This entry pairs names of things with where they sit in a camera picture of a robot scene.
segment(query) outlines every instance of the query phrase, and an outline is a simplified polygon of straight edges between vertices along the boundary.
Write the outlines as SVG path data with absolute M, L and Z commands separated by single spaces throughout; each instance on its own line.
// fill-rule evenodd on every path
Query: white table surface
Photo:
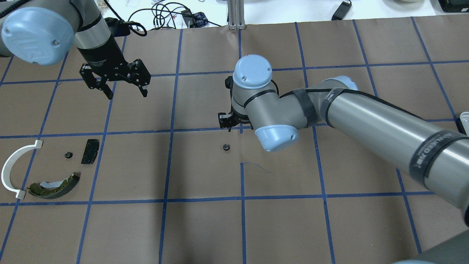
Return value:
M 111 6 L 125 20 L 130 14 L 141 8 L 150 8 L 151 0 L 108 0 Z M 227 24 L 227 2 L 223 0 L 177 0 L 191 9 L 193 13 L 204 12 L 207 19 L 220 25 Z M 272 24 L 307 21 L 327 21 L 342 0 L 245 0 L 244 19 L 246 24 Z M 352 0 L 352 8 L 345 19 L 368 19 L 407 16 L 447 15 L 438 0 Z M 115 17 L 107 10 L 104 17 Z M 132 17 L 147 29 L 153 28 L 151 11 L 141 11 Z M 176 17 L 176 27 L 185 28 L 180 15 Z

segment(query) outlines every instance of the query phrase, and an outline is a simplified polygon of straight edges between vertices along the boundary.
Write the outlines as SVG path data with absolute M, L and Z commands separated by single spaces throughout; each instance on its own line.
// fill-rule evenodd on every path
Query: black box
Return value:
M 469 12 L 469 0 L 438 0 L 445 12 Z

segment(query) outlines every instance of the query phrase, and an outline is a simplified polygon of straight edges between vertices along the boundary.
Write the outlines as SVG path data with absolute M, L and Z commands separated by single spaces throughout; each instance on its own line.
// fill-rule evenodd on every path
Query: light blue joint cap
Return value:
M 284 149 L 298 140 L 298 129 L 286 124 L 259 127 L 255 133 L 262 147 L 269 152 Z
M 356 86 L 356 84 L 348 76 L 341 75 L 341 76 L 337 76 L 335 78 L 326 79 L 324 81 L 327 81 L 327 80 L 339 81 L 339 82 L 343 83 L 345 86 L 347 86 L 350 90 L 358 91 L 358 86 Z
M 269 84 L 272 79 L 272 66 L 264 57 L 246 55 L 238 60 L 233 72 L 233 81 L 245 89 L 258 89 Z
M 403 260 L 403 261 L 399 261 L 399 262 L 394 262 L 394 264 L 435 264 L 433 262 L 426 262 L 426 261 L 422 261 L 422 260 L 413 260 L 413 259 L 409 259 L 409 260 Z
M 38 7 L 20 8 L 3 23 L 5 46 L 20 59 L 41 65 L 56 64 L 73 44 L 75 33 L 61 15 Z

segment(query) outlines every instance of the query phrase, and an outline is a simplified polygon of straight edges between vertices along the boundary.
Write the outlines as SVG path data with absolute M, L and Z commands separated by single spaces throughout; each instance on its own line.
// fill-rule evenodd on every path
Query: blue tape grid line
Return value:
M 126 41 L 127 41 L 127 37 L 124 37 L 124 42 L 122 44 L 122 49 L 121 49 L 122 53 L 124 52 Z M 113 93 L 115 93 L 115 90 L 116 90 L 116 82 L 114 82 L 114 85 L 113 85 Z M 96 180 L 98 178 L 99 166 L 101 165 L 101 157 L 102 157 L 103 152 L 104 152 L 104 146 L 105 146 L 106 135 L 107 135 L 107 126 L 109 124 L 109 117 L 111 115 L 112 106 L 113 106 L 113 100 L 111 100 L 109 102 L 109 107 L 107 108 L 106 123 L 104 125 L 103 137 L 102 137 L 101 146 L 100 146 L 101 151 L 99 152 L 99 155 L 98 155 L 98 158 L 97 158 L 96 169 L 95 169 L 95 173 L 94 173 L 94 177 L 93 177 L 93 183 L 91 185 L 90 197 L 89 197 L 88 203 L 87 203 L 88 206 L 86 207 L 85 221 L 83 223 L 82 235 L 81 235 L 81 238 L 80 238 L 80 245 L 78 246 L 78 253 L 77 253 L 77 256 L 76 256 L 76 263 L 77 264 L 80 263 L 80 259 L 81 259 L 81 256 L 82 256 L 83 242 L 84 242 L 85 235 L 86 235 L 86 228 L 88 226 L 88 219 L 89 219 L 89 216 L 90 216 L 90 210 L 91 210 L 91 205 L 92 205 L 92 201 L 93 201 L 94 190 L 95 190 L 95 187 L 96 187 Z
M 246 207 L 244 196 L 244 163 L 240 164 L 240 175 L 241 175 L 241 230 L 242 230 L 242 264 L 247 263 L 246 256 Z
M 63 71 L 63 67 L 65 65 L 65 61 L 67 60 L 67 57 L 68 57 L 68 53 L 65 54 L 65 57 L 62 61 L 62 65 L 61 65 L 61 68 L 60 68 L 60 71 L 59 71 L 59 74 L 57 76 L 57 79 L 55 80 L 55 85 L 54 85 L 54 89 L 52 91 L 52 94 L 51 94 L 51 98 L 49 100 L 49 104 L 47 106 L 47 110 L 45 112 L 45 115 L 44 115 L 44 119 L 42 121 L 42 125 L 41 125 L 41 130 L 39 131 L 39 135 L 37 137 L 37 139 L 40 139 L 41 138 L 41 135 L 42 135 L 42 132 L 44 130 L 44 126 L 45 126 L 45 122 L 47 120 L 47 116 L 49 115 L 49 111 L 51 109 L 51 105 L 52 105 L 52 101 L 54 99 L 54 95 L 55 95 L 55 91 L 57 90 L 57 86 L 59 85 L 59 80 L 60 80 L 60 77 L 62 75 L 62 71 Z M 8 62 L 8 66 L 5 70 L 5 73 L 3 74 L 3 77 L 2 77 L 2 82 L 3 80 L 5 79 L 5 76 L 7 75 L 7 71 L 8 69 L 10 68 L 10 65 L 11 65 L 11 62 L 13 61 L 13 57 L 10 59 L 10 61 Z M 30 162 L 28 164 L 28 169 L 26 171 L 26 174 L 24 176 L 24 180 L 23 180 L 23 183 L 21 185 L 21 190 L 24 190 L 24 187 L 26 185 L 26 181 L 28 180 L 28 176 L 29 176 L 29 173 L 31 171 L 31 166 L 32 166 L 32 163 L 34 161 L 34 157 L 36 156 L 36 149 L 33 150 L 32 152 L 32 156 L 31 156 L 31 159 L 30 159 Z M 7 245 L 7 241 L 8 241 L 8 237 L 10 235 L 10 232 L 11 232 L 11 228 L 13 226 L 13 222 L 15 221 L 15 217 L 16 217 L 16 212 L 18 211 L 18 206 L 20 204 L 20 199 L 17 199 L 16 200 L 16 203 L 15 203 L 15 208 L 13 209 L 13 213 L 12 213 L 12 216 L 11 216 L 11 219 L 10 219 L 10 223 L 8 224 L 8 229 L 7 229 L 7 233 L 5 235 L 5 238 L 3 239 L 3 243 L 2 243 L 2 247 L 1 247 L 1 250 L 0 250 L 0 260 L 2 259 L 3 257 L 3 252 L 5 250 L 5 247 Z
M 177 51 L 177 63 L 176 63 L 176 75 L 174 79 L 174 93 L 173 93 L 173 109 L 171 112 L 171 135 L 169 137 L 169 151 L 168 151 L 168 164 L 166 169 L 166 182 L 165 182 L 165 196 L 163 201 L 163 212 L 161 216 L 161 231 L 159 237 L 159 263 L 163 259 L 163 243 L 165 238 L 165 226 L 166 226 L 166 208 L 167 208 L 167 199 L 168 199 L 168 189 L 169 189 L 169 175 L 171 172 L 171 155 L 173 152 L 173 137 L 174 137 L 174 114 L 176 112 L 176 96 L 177 96 L 177 84 L 179 77 L 179 64 L 181 61 L 181 46 L 182 46 L 182 33 L 181 30 L 179 34 L 179 45 Z
M 305 66 L 305 63 L 304 63 L 303 47 L 301 45 L 300 31 L 298 29 L 298 23 L 297 22 L 295 22 L 295 31 L 296 31 L 296 37 L 298 38 L 298 46 L 300 48 L 301 62 L 302 62 L 302 66 L 303 66 L 304 85 L 307 88 L 308 87 L 308 76 L 306 75 L 306 66 Z M 316 160 L 317 160 L 317 163 L 318 163 L 318 170 L 319 170 L 319 180 L 321 182 L 321 198 L 323 199 L 325 225 L 326 225 L 326 229 L 327 229 L 327 239 L 329 241 L 329 251 L 330 251 L 330 254 L 331 254 L 331 263 L 335 264 L 334 245 L 333 245 L 333 242 L 332 242 L 331 224 L 330 224 L 330 221 L 329 221 L 329 210 L 327 208 L 327 193 L 325 191 L 324 178 L 323 178 L 322 166 L 321 166 L 321 158 L 320 158 L 320 155 L 319 155 L 318 138 L 317 138 L 317 135 L 316 135 L 316 127 L 313 126 L 312 129 L 313 129 L 314 149 L 316 151 Z
M 353 26 L 355 28 L 356 36 L 358 38 L 358 43 L 360 44 L 360 49 L 362 50 L 363 59 L 365 61 L 366 69 L 367 69 L 368 75 L 370 77 L 370 82 L 371 82 L 371 86 L 373 87 L 373 92 L 374 92 L 375 96 L 378 96 L 378 92 L 377 92 L 375 84 L 374 84 L 373 76 L 371 74 L 370 66 L 368 64 L 368 59 L 366 58 L 365 49 L 363 47 L 363 43 L 362 43 L 362 40 L 360 38 L 360 33 L 359 33 L 359 30 L 358 30 L 358 27 L 356 26 L 355 20 L 353 20 L 352 22 L 353 22 Z M 404 188 L 404 184 L 402 182 L 401 174 L 400 174 L 399 170 L 397 170 L 397 169 L 396 169 L 396 174 L 397 174 L 399 184 L 401 186 L 402 197 L 404 199 L 404 204 L 406 206 L 407 216 L 409 218 L 409 223 L 410 223 L 410 226 L 411 226 L 411 229 L 412 229 L 412 233 L 414 235 L 415 244 L 416 244 L 418 252 L 421 253 L 422 251 L 420 249 L 420 242 L 419 242 L 419 239 L 418 239 L 418 236 L 417 236 L 417 231 L 415 230 L 415 224 L 414 224 L 414 219 L 412 217 L 412 212 L 410 210 L 410 206 L 409 206 L 409 203 L 408 203 L 408 200 L 407 200 L 407 195 L 405 194 L 405 188 Z
M 316 133 L 316 127 L 313 126 L 313 139 L 314 139 L 314 149 L 316 151 L 316 160 L 318 163 L 318 170 L 319 170 L 319 180 L 321 182 L 321 196 L 323 199 L 323 205 L 324 205 L 324 216 L 325 216 L 325 224 L 327 228 L 327 238 L 329 240 L 329 250 L 331 252 L 331 263 L 335 264 L 335 255 L 334 255 L 334 245 L 332 242 L 332 232 L 331 232 L 331 224 L 329 221 L 329 210 L 327 208 L 327 193 L 325 191 L 325 185 L 324 185 L 324 177 L 323 177 L 323 171 L 322 171 L 322 165 L 321 165 L 321 156 L 319 154 L 319 145 L 318 145 L 318 135 Z
M 407 195 L 405 194 L 406 189 L 404 187 L 404 182 L 402 181 L 401 172 L 398 169 L 396 169 L 396 172 L 397 172 L 397 178 L 399 179 L 399 185 L 401 186 L 401 191 L 403 193 L 402 196 L 404 197 L 404 203 L 406 205 L 407 215 L 409 217 L 409 222 L 410 222 L 410 228 L 412 229 L 412 234 L 414 236 L 415 245 L 417 247 L 417 252 L 421 254 L 422 248 L 420 247 L 420 240 L 418 239 L 417 230 L 415 229 L 414 218 L 412 217 L 412 212 L 410 211 L 409 201 L 407 199 Z
M 241 30 L 238 29 L 238 59 L 242 57 Z M 239 133 L 242 134 L 243 124 L 239 124 Z
M 437 123 L 437 122 L 454 122 L 453 119 L 444 118 L 444 119 L 426 119 L 427 122 Z M 320 123 L 316 126 L 327 125 L 326 123 Z M 235 126 L 231 128 L 232 130 L 240 130 L 241 127 Z M 251 126 L 243 126 L 243 129 L 251 129 Z M 196 131 L 221 131 L 228 130 L 226 128 L 219 127 L 206 127 L 206 128 L 183 128 L 183 129 L 174 129 L 173 132 L 196 132 Z M 124 135 L 124 134 L 149 134 L 149 133 L 170 133 L 171 130 L 136 130 L 136 131 L 115 131 L 107 132 L 107 135 Z M 92 132 L 92 133 L 68 133 L 68 134 L 43 134 L 41 138 L 55 138 L 55 137 L 78 137 L 78 136 L 102 136 L 102 132 Z M 19 135 L 19 136 L 0 136 L 0 139 L 23 139 L 23 138 L 37 138 L 39 135 Z
M 358 39 L 358 44 L 360 44 L 360 49 L 362 50 L 363 60 L 365 61 L 366 70 L 368 71 L 368 76 L 370 77 L 371 87 L 373 87 L 373 93 L 375 94 L 375 96 L 378 96 L 378 92 L 376 91 L 376 87 L 375 87 L 375 81 L 373 80 L 373 76 L 371 75 L 370 65 L 368 64 L 368 59 L 366 58 L 365 49 L 363 47 L 360 33 L 358 32 L 358 28 L 356 26 L 355 19 L 352 20 L 352 23 L 353 23 L 353 27 L 355 28 L 355 33 Z
M 433 192 L 392 192 L 392 193 L 358 193 L 358 194 L 327 194 L 327 198 L 353 198 L 353 197 L 383 197 L 383 196 L 414 196 L 433 195 Z M 174 199 L 146 199 L 146 200 L 104 200 L 92 201 L 91 204 L 129 204 L 129 203 L 172 203 L 172 202 L 219 202 L 219 201 L 242 201 L 242 200 L 284 200 L 284 199 L 323 199 L 322 194 L 295 194 L 295 195 L 261 195 L 261 196 L 225 196 L 209 198 L 174 198 Z M 70 202 L 21 202 L 18 206 L 36 205 L 83 205 L 88 201 Z M 15 202 L 0 203 L 1 206 L 15 206 Z
M 410 63 L 382 63 L 382 64 L 368 64 L 368 61 L 367 61 L 367 58 L 366 58 L 366 54 L 364 52 L 364 48 L 363 48 L 363 44 L 361 42 L 361 38 L 360 38 L 360 35 L 359 35 L 359 32 L 358 32 L 358 28 L 356 26 L 356 23 L 355 23 L 355 20 L 353 20 L 353 25 L 354 25 L 354 28 L 355 28 L 355 31 L 356 31 L 356 34 L 357 34 L 357 38 L 358 38 L 358 41 L 359 41 L 359 44 L 360 44 L 360 48 L 362 50 L 362 54 L 363 54 L 363 58 L 364 58 L 364 62 L 365 64 L 357 64 L 357 65 L 339 65 L 339 66 L 319 66 L 319 67 L 306 67 L 305 66 L 305 62 L 304 62 L 304 56 L 303 56 L 303 49 L 302 49 L 302 44 L 301 44 L 301 39 L 300 39 L 300 33 L 299 33 L 299 30 L 298 30 L 298 26 L 297 26 L 297 23 L 295 23 L 295 30 L 296 30 L 296 34 L 297 34 L 297 37 L 298 37 L 298 45 L 299 45 L 299 48 L 300 48 L 300 53 L 301 53 L 301 59 L 302 59 L 302 67 L 301 68 L 279 68 L 279 69 L 273 69 L 273 71 L 284 71 L 284 70 L 303 70 L 303 75 L 304 75 L 304 78 L 305 78 L 305 86 L 308 87 L 308 80 L 307 80 L 307 76 L 306 76 L 306 70 L 312 70 L 312 69 L 331 69 L 331 68 L 356 68 L 356 67 L 366 67 L 367 68 L 367 71 L 368 71 L 368 74 L 369 74 L 369 77 L 370 77 L 370 81 L 371 81 L 371 85 L 373 87 L 373 91 L 375 93 L 375 95 L 377 95 L 377 91 L 376 91 L 376 88 L 375 88 L 375 85 L 374 85 L 374 81 L 373 81 L 373 78 L 372 78 L 372 75 L 371 75 L 371 71 L 370 71 L 370 67 L 380 67 L 380 66 L 401 66 L 401 65 L 430 65 L 431 68 L 432 68 L 432 71 L 435 75 L 435 78 L 438 82 L 438 85 L 445 97 L 445 100 L 448 104 L 448 107 L 450 108 L 451 110 L 451 113 L 453 115 L 453 119 L 431 119 L 431 120 L 427 120 L 428 122 L 445 122 L 445 121 L 448 121 L 448 122 L 452 122 L 456 119 L 456 115 L 454 113 L 454 109 L 453 107 L 451 106 L 451 103 L 447 97 L 447 94 L 443 88 L 443 85 L 436 73 L 436 70 L 434 68 L 434 64 L 447 64 L 447 63 L 468 63 L 469 60 L 461 60 L 461 61 L 439 61 L 439 62 L 432 62 L 431 59 L 430 59 L 430 56 L 429 56 L 429 53 L 425 47 L 425 44 L 424 44 L 424 41 L 422 39 L 422 36 L 420 35 L 420 32 L 418 31 L 418 28 L 417 28 L 417 25 L 415 23 L 415 20 L 414 18 L 412 17 L 412 23 L 414 25 L 414 28 L 417 32 L 417 35 L 421 41 L 421 44 L 422 44 L 422 47 L 425 51 L 425 54 L 427 56 L 427 59 L 428 59 L 428 62 L 410 62 Z M 241 48 L 241 31 L 238 31 L 238 42 L 239 42 L 239 49 L 238 49 L 238 53 L 239 53 L 239 57 L 241 57 L 241 52 L 242 52 L 242 48 Z M 164 208 L 163 208 L 163 221 L 162 221 L 162 227 L 161 227 L 161 238 L 160 238 L 160 263 L 161 263 L 161 257 L 162 257 L 162 249 L 163 249 L 163 239 L 164 239 L 164 225 L 165 225 L 165 219 L 166 219 L 166 204 L 168 202 L 210 202 L 210 201 L 232 201 L 232 200 L 241 200 L 242 201 L 242 232 L 243 232 L 243 263 L 245 264 L 246 263 L 246 237 L 245 237 L 245 211 L 244 211 L 244 201 L 245 200 L 262 200 L 262 199 L 313 199 L 313 198 L 323 198 L 325 203 L 324 203 L 324 207 L 325 207 L 325 217 L 326 217 L 326 225 L 327 225 L 327 232 L 328 232 L 328 238 L 329 238 L 329 246 L 330 246 L 330 251 L 331 251 L 331 259 L 332 259 L 332 262 L 335 263 L 335 257 L 333 255 L 333 244 L 332 244 L 332 236 L 331 236 L 331 231 L 330 231 L 330 224 L 329 224 L 329 216 L 328 216 L 328 211 L 327 211 L 327 203 L 326 203 L 326 199 L 327 198 L 337 198 L 337 197 L 378 197 L 378 196 L 399 196 L 399 195 L 402 195 L 404 197 L 404 201 L 405 201 L 405 204 L 406 204 L 406 209 L 407 209 L 407 212 L 408 212 L 408 216 L 409 216 L 409 220 L 410 220 L 410 223 L 411 223 L 411 227 L 412 227 L 412 232 L 413 232 L 413 235 L 414 235 L 414 238 L 416 240 L 416 246 L 417 246 L 417 250 L 419 253 L 421 253 L 421 248 L 420 248 L 420 243 L 419 243 L 419 240 L 418 240 L 418 237 L 417 237 L 417 233 L 416 233 L 416 230 L 415 230 L 415 225 L 414 225 L 414 222 L 413 222 L 413 219 L 412 219 L 412 214 L 410 212 L 410 207 L 409 207 L 409 204 L 408 204 L 408 200 L 407 200 L 407 196 L 409 195 L 429 195 L 429 194 L 433 194 L 432 192 L 406 192 L 405 191 L 405 188 L 403 186 L 403 183 L 402 183 L 402 179 L 401 179 L 401 174 L 400 172 L 397 170 L 397 175 L 398 175 L 398 179 L 400 181 L 400 185 L 401 185 L 401 192 L 396 192 L 396 193 L 366 193 L 366 194 L 326 194 L 325 193 L 325 188 L 324 188 L 324 180 L 323 180 L 323 177 L 322 177 L 322 168 L 321 168 L 321 165 L 320 165 L 320 157 L 319 157 L 319 150 L 318 150 L 318 145 L 317 145 L 317 136 L 316 136 L 316 128 L 314 127 L 313 128 L 313 132 L 314 132 L 314 138 L 315 138 L 315 148 L 316 148 L 316 152 L 317 152 L 317 158 L 318 158 L 318 165 L 319 165 L 319 172 L 320 172 L 320 179 L 321 179 L 321 191 L 322 191 L 322 194 L 312 194 L 312 195 L 278 195 L 278 196 L 247 196 L 245 197 L 244 196 L 244 173 L 243 173 L 243 165 L 241 164 L 241 175 L 242 175 L 242 195 L 240 197 L 238 196 L 234 196 L 234 197 L 214 197 L 214 198 L 197 198 L 197 199 L 168 199 L 167 198 L 167 190 L 168 190 L 168 184 L 169 184 L 169 168 L 170 168 L 170 162 L 171 162 L 171 151 L 172 151 L 172 139 L 173 139 L 173 135 L 174 135 L 174 132 L 192 132 L 192 131 L 211 131 L 211 130 L 224 130 L 224 129 L 220 129 L 220 128 L 196 128 L 196 129 L 179 129 L 179 130 L 175 130 L 174 129 L 174 111 L 175 111 L 175 100 L 176 100 L 176 94 L 177 94 L 177 77 L 179 75 L 181 76 L 186 76 L 186 75 L 204 75 L 204 74 L 229 74 L 229 73 L 233 73 L 233 71 L 212 71 L 212 72 L 194 72 L 194 73 L 179 73 L 179 62 L 180 62 L 180 52 L 181 52 L 181 43 L 182 43 L 182 31 L 180 33 L 180 42 L 179 42 L 179 47 L 178 47 L 178 62 L 177 62 L 177 69 L 176 69 L 176 73 L 175 74 L 157 74 L 157 75 L 152 75 L 153 77 L 164 77 L 164 76 L 175 76 L 176 77 L 176 82 L 175 82 L 175 87 L 174 87 L 174 98 L 173 98 L 173 112 L 172 112 L 172 125 L 171 125 L 171 130 L 160 130 L 160 131 L 127 131 L 127 132 L 107 132 L 107 125 L 108 125 L 108 121 L 109 121 L 109 115 L 110 115 L 110 111 L 111 111 L 111 106 L 112 106 L 112 101 L 110 102 L 109 104 L 109 108 L 108 108 L 108 114 L 107 114 L 107 118 L 106 118 L 106 125 L 105 125 L 105 131 L 103 133 L 99 133 L 99 132 L 96 132 L 96 133 L 70 133 L 70 134 L 46 134 L 46 135 L 43 135 L 42 132 L 43 132 L 43 129 L 44 129 L 44 126 L 45 126 L 45 122 L 47 120 L 47 116 L 48 116 L 48 113 L 49 113 L 49 110 L 50 110 L 50 107 L 51 107 L 51 104 L 52 104 L 52 101 L 53 101 L 53 98 L 54 98 L 54 95 L 55 95 L 55 92 L 56 92 L 56 88 L 57 88 L 57 85 L 59 84 L 59 82 L 67 82 L 67 81 L 81 81 L 82 79 L 80 78 L 76 78 L 76 79 L 60 79 L 61 77 L 61 73 L 63 71 L 63 67 L 65 65 L 65 61 L 67 59 L 67 57 L 64 58 L 63 62 L 62 62 L 62 66 L 61 66 L 61 69 L 60 69 L 60 72 L 59 72 L 59 76 L 56 80 L 37 80 L 37 81 L 19 81 L 19 82 L 4 82 L 4 79 L 7 75 L 7 72 L 8 72 L 8 69 L 10 68 L 10 65 L 13 61 L 13 57 L 9 60 L 8 62 L 8 65 L 7 65 L 7 68 L 2 76 L 2 79 L 0 80 L 0 85 L 10 85 L 10 84 L 27 84 L 27 83 L 53 83 L 55 82 L 55 86 L 54 86 L 54 90 L 53 90 L 53 94 L 51 95 L 51 99 L 49 101 L 49 105 L 48 105 L 48 108 L 47 108 L 47 111 L 46 111 L 46 114 L 45 114 L 45 117 L 44 117 L 44 120 L 43 120 L 43 123 L 42 123 L 42 126 L 41 126 L 41 131 L 38 135 L 18 135 L 18 136 L 1 136 L 0 139 L 8 139 L 8 138 L 43 138 L 43 137 L 61 137 L 61 136 L 95 136 L 95 135 L 102 135 L 103 136 L 103 140 L 102 140 L 102 143 L 101 143 L 101 149 L 103 149 L 104 147 L 104 142 L 105 142 L 105 137 L 107 134 L 132 134 L 132 133 L 158 133 L 158 132 L 169 132 L 171 133 L 171 137 L 170 137 L 170 151 L 168 153 L 168 169 L 167 169 L 167 176 L 166 176 L 166 186 L 165 186 L 165 198 L 164 199 L 152 199 L 152 200 L 131 200 L 131 201 L 92 201 L 92 195 L 94 193 L 94 187 L 95 187 L 95 184 L 96 184 L 96 179 L 97 179 L 97 175 L 98 175 L 98 168 L 99 168 L 99 164 L 100 164 L 100 159 L 101 159 L 101 155 L 102 155 L 102 151 L 100 152 L 99 154 L 99 157 L 98 157 L 98 163 L 97 163 L 97 168 L 96 168 L 96 172 L 95 172 L 95 177 L 93 179 L 93 185 L 92 185 L 92 189 L 91 189 L 91 194 L 90 194 L 90 199 L 86 202 L 86 201 L 78 201 L 78 202 L 23 202 L 23 203 L 20 203 L 19 200 L 17 200 L 17 202 L 15 203 L 0 203 L 0 206 L 14 206 L 14 211 L 13 211 L 13 214 L 12 214 L 12 217 L 11 217 L 11 220 L 10 220 L 10 223 L 9 223 L 9 226 L 8 226 L 8 230 L 7 230 L 7 234 L 5 236 L 5 239 L 3 241 L 3 244 L 2 244 L 2 248 L 1 248 L 1 251 L 0 251 L 0 259 L 3 255 L 3 251 L 5 249 L 5 245 L 7 243 L 7 240 L 8 240 L 8 236 L 9 236 L 9 233 L 11 231 L 11 227 L 13 225 L 13 221 L 14 221 L 14 218 L 15 218 L 15 215 L 16 215 L 16 212 L 17 212 L 17 209 L 19 206 L 31 206 L 31 205 L 84 205 L 84 204 L 87 204 L 88 205 L 88 208 L 87 208 L 87 213 L 86 213 L 86 217 L 85 217 L 85 223 L 83 225 L 83 231 L 82 231 L 82 237 L 81 237 L 81 241 L 80 241 L 80 248 L 79 248 L 79 252 L 78 252 L 78 256 L 77 256 L 77 263 L 80 262 L 80 256 L 81 256 L 81 251 L 82 251 L 82 248 L 83 248 L 83 241 L 84 241 L 84 235 L 85 235 L 85 232 L 86 232 L 86 225 L 87 225 L 87 220 L 88 220 L 88 217 L 89 217 L 89 212 L 90 212 L 90 207 L 92 204 L 123 204 L 123 203 L 155 203 L 155 202 L 161 202 L 164 204 Z M 240 127 L 234 127 L 233 129 L 240 129 L 241 133 L 242 133 L 242 126 Z M 30 160 L 30 163 L 29 163 L 29 166 L 28 166 L 28 169 L 27 169 L 27 172 L 26 172 L 26 175 L 25 175 L 25 178 L 24 178 L 24 181 L 23 181 L 23 185 L 22 185 L 22 188 L 24 188 L 25 184 L 26 184 L 26 181 L 27 181 L 27 178 L 28 178 L 28 175 L 29 175 L 29 172 L 30 172 L 30 169 L 31 169 L 31 166 L 32 166 L 32 163 L 33 163 L 33 160 L 34 160 L 34 156 L 35 156 L 35 153 L 36 153 L 36 150 L 33 151 L 33 154 L 32 154 L 32 157 L 31 157 L 31 160 Z
M 298 23 L 295 22 L 295 31 L 296 31 L 296 37 L 298 38 L 298 46 L 300 48 L 300 55 L 301 55 L 301 65 L 302 65 L 302 70 L 303 70 L 303 77 L 304 77 L 304 87 L 308 88 L 308 76 L 306 75 L 306 66 L 304 64 L 304 55 L 303 55 L 303 47 L 301 46 L 301 38 L 300 38 L 300 31 L 298 29 Z
M 430 64 L 452 64 L 452 63 L 469 63 L 469 60 L 461 61 L 439 61 L 439 62 L 403 62 L 403 63 L 381 63 L 381 64 L 353 64 L 353 65 L 329 65 L 329 66 L 306 66 L 306 70 L 316 70 L 316 69 L 340 69 L 340 68 L 361 68 L 361 67 L 382 67 L 382 66 L 404 66 L 404 65 L 430 65 Z M 293 67 L 293 68 L 275 68 L 272 71 L 286 71 L 286 70 L 303 70 L 303 67 Z M 190 76 L 190 75 L 208 75 L 208 74 L 231 74 L 232 70 L 222 70 L 222 71 L 206 71 L 206 72 L 187 72 L 179 73 L 179 76 Z M 165 73 L 165 74 L 152 74 L 152 77 L 174 77 L 175 73 Z M 54 83 L 57 80 L 35 80 L 35 81 L 15 81 L 15 82 L 3 82 L 3 85 L 15 85 L 15 84 L 34 84 L 34 83 Z M 75 82 L 83 81 L 81 78 L 77 79 L 60 79 L 59 82 Z
M 412 20 L 412 24 L 414 25 L 414 29 L 417 33 L 418 39 L 420 40 L 420 43 L 422 44 L 422 48 L 425 51 L 425 55 L 427 56 L 428 63 L 430 64 L 431 70 L 433 71 L 433 74 L 435 75 L 436 81 L 438 82 L 438 86 L 440 87 L 441 93 L 445 97 L 446 103 L 449 107 L 449 110 L 451 111 L 451 114 L 453 115 L 454 120 L 456 121 L 457 117 L 454 112 L 453 106 L 451 105 L 451 102 L 449 101 L 449 98 L 445 92 L 445 89 L 438 77 L 437 71 L 435 70 L 435 66 L 433 65 L 433 62 L 431 61 L 430 54 L 428 53 L 427 47 L 425 46 L 424 39 L 422 38 L 422 35 L 420 35 L 420 32 L 418 31 L 417 24 L 415 23 L 415 19 L 413 17 L 410 18 Z

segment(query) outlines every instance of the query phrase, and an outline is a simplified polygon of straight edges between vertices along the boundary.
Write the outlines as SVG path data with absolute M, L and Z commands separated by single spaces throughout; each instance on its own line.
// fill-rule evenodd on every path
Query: black power adapter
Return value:
M 352 7 L 352 1 L 349 3 L 342 2 L 335 11 L 334 15 L 332 16 L 332 20 L 342 20 L 344 19 L 345 15 L 349 12 L 350 8 Z
M 438 0 L 445 12 L 469 12 L 469 0 Z

